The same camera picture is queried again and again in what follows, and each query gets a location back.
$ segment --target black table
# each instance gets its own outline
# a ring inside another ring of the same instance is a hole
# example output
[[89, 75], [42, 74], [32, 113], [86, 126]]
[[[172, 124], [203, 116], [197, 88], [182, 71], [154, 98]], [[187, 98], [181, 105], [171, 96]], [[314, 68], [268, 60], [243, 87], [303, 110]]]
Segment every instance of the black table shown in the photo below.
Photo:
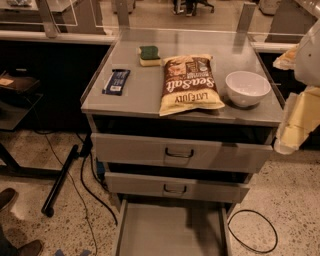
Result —
[[[42, 95], [40, 94], [25, 96], [21, 97], [19, 102], [17, 102], [14, 97], [0, 98], [0, 130], [14, 131], [23, 118], [34, 108], [41, 97]], [[52, 217], [54, 214], [53, 205], [59, 195], [69, 167], [76, 157], [77, 150], [78, 146], [74, 145], [61, 170], [40, 169], [20, 166], [0, 142], [0, 159], [5, 163], [5, 165], [0, 165], [0, 175], [55, 180], [41, 209], [43, 214]]]

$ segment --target shoe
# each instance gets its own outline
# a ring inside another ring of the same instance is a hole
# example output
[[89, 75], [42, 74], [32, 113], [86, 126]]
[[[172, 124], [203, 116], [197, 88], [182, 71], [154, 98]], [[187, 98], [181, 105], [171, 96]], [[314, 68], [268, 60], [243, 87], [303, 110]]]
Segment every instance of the shoe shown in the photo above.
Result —
[[183, 10], [180, 10], [180, 12], [178, 12], [178, 8], [174, 8], [173, 10], [172, 10], [172, 13], [174, 14], [174, 15], [179, 15], [179, 14], [181, 14], [181, 13], [183, 13], [184, 11]]
[[192, 10], [191, 10], [191, 11], [187, 11], [186, 16], [187, 16], [187, 17], [191, 17], [191, 16], [192, 16], [192, 13], [193, 13]]
[[18, 249], [17, 256], [38, 256], [42, 252], [43, 244], [40, 240], [34, 240]]
[[0, 212], [13, 201], [16, 195], [17, 192], [13, 188], [7, 188], [0, 193]]

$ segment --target drawer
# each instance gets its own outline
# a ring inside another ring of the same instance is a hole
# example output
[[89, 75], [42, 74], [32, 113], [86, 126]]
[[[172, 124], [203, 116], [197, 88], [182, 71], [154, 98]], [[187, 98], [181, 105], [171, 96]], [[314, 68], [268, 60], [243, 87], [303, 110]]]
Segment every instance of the drawer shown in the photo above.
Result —
[[240, 203], [247, 185], [231, 182], [168, 178], [125, 173], [105, 173], [110, 192], [155, 197]]
[[223, 205], [128, 198], [122, 201], [113, 256], [231, 256]]
[[258, 172], [272, 152], [267, 145], [93, 133], [101, 162]]

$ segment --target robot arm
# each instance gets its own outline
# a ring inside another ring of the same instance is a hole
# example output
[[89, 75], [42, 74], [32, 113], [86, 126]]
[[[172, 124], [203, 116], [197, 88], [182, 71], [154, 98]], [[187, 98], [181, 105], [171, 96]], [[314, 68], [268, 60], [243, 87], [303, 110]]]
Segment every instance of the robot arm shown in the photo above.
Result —
[[[320, 8], [314, 10], [320, 15]], [[293, 61], [295, 78], [304, 83], [306, 89], [299, 95], [290, 94], [287, 99], [284, 120], [274, 144], [274, 149], [281, 154], [298, 150], [320, 125], [320, 20], [297, 45]]]

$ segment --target speckled floor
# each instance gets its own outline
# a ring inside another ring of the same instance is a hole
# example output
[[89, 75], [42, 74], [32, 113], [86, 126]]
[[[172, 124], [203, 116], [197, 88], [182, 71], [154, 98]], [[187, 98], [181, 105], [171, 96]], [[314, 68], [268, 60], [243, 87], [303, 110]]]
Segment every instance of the speckled floor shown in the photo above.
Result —
[[[72, 145], [81, 146], [73, 133], [53, 133], [47, 138], [60, 161], [66, 159]], [[0, 140], [22, 166], [51, 169], [61, 166], [44, 135], [22, 130], [0, 133]], [[231, 214], [250, 209], [272, 223], [279, 241], [276, 249], [266, 255], [320, 255], [319, 159], [317, 150], [301, 150], [290, 156], [273, 153], [261, 172], [251, 180], [251, 190], [244, 201]], [[41, 213], [52, 181], [0, 177], [0, 190], [13, 187], [19, 193], [15, 204], [0, 213], [5, 234], [14, 245], [41, 239], [45, 243], [43, 256], [111, 255], [116, 226], [108, 210], [81, 184], [82, 161], [79, 158], [73, 162], [52, 218]], [[112, 198], [93, 178], [90, 158], [84, 164], [83, 177], [90, 190], [118, 217]], [[253, 213], [236, 215], [230, 227], [239, 239], [255, 250], [269, 250], [275, 243], [270, 226]], [[232, 236], [230, 240], [233, 256], [255, 255]]]

